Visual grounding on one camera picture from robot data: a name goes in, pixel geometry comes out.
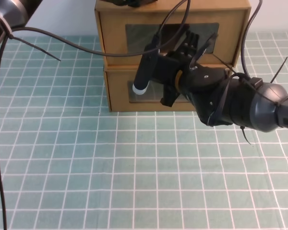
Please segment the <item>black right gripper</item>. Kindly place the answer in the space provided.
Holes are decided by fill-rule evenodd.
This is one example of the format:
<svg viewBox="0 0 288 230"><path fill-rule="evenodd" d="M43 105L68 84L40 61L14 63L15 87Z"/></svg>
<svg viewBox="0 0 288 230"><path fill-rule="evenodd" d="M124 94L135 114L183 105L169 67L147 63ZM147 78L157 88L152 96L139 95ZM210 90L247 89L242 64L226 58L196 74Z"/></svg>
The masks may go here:
<svg viewBox="0 0 288 230"><path fill-rule="evenodd" d="M198 49L199 35L188 30L185 38L178 43L176 51L170 55L160 55L156 63L156 82L163 85L163 96L160 103L172 107L179 96L183 96L192 104L202 123L207 126L232 125L224 118L211 122L209 117L221 99L219 87L228 79L228 70L222 67L207 67L198 63L195 68L189 67L191 58L196 53L202 56L216 40L218 34L213 33Z"/></svg>

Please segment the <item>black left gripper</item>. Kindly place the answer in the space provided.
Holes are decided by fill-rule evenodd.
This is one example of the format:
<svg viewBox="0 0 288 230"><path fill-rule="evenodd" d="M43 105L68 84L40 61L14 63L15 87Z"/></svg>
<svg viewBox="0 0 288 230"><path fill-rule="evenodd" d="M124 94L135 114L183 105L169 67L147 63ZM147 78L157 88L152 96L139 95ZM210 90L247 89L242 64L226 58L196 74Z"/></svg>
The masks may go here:
<svg viewBox="0 0 288 230"><path fill-rule="evenodd" d="M141 7L156 2L157 0L104 0L116 6Z"/></svg>

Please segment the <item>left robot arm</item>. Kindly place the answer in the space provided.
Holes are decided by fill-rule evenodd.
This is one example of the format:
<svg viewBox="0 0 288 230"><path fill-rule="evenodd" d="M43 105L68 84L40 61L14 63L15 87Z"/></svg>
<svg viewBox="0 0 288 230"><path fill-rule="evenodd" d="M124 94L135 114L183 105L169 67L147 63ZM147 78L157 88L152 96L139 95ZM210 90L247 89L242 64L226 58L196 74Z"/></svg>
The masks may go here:
<svg viewBox="0 0 288 230"><path fill-rule="evenodd" d="M189 13L189 8L190 8L190 1L188 1L187 8L185 11L184 18L180 24L179 29L176 31L176 33L164 44L160 43L160 38L161 38L161 32L162 32L162 27L157 31L157 33L154 35L152 42L149 44L150 49L147 49L143 52L138 52L138 53L128 53L128 54L111 54L111 53L103 53L99 51L94 51L87 49L83 46L79 46L75 43L72 43L71 41L68 41L60 36L57 36L55 34L52 34L48 31L44 31L41 29L33 28L33 27L22 27L22 25L29 20L29 13L33 13L39 6L39 3L34 3L33 8L30 10L27 10L24 7L24 4L22 3L15 3L13 0L0 0L0 23L1 26L3 27L4 32L6 33L6 36L9 39L15 39L19 40L31 47L34 47L36 49L40 49L37 46L34 46L31 43L26 42L25 40L22 40L18 37L15 37L12 33L13 31L32 31L32 32L37 32L40 34L44 34L47 36L50 36L52 38L55 38L63 43L66 43L76 49L79 49L81 51L99 55L99 56L104 56L104 57L118 57L118 58L124 58L124 57L133 57L133 56L138 56L138 55L145 55L153 52L159 52L159 50L168 44L170 44L178 35L180 34L181 30L183 29L183 26L185 25L186 17L187 14Z"/></svg>

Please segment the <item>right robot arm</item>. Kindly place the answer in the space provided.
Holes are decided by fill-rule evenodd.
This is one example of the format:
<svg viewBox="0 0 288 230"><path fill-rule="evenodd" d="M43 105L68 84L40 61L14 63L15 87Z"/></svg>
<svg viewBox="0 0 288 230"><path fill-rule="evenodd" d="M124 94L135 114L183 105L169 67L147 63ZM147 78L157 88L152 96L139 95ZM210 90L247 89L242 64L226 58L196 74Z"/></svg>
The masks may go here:
<svg viewBox="0 0 288 230"><path fill-rule="evenodd" d="M235 124L262 132L288 128L288 93L283 86L199 64L216 34L202 47L197 40L188 32L176 50L158 56L153 79L163 85L162 105L171 107L182 96L210 127Z"/></svg>

